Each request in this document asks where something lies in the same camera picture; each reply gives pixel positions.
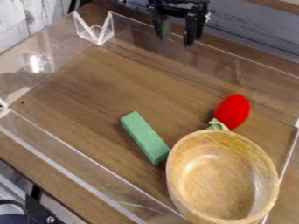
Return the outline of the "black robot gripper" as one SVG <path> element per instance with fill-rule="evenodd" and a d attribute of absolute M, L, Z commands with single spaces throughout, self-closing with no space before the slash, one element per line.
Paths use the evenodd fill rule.
<path fill-rule="evenodd" d="M 170 33 L 169 16 L 184 18 L 182 43 L 192 46 L 201 38 L 202 26 L 209 15 L 210 0 L 148 0 L 148 10 L 158 39 Z"/>

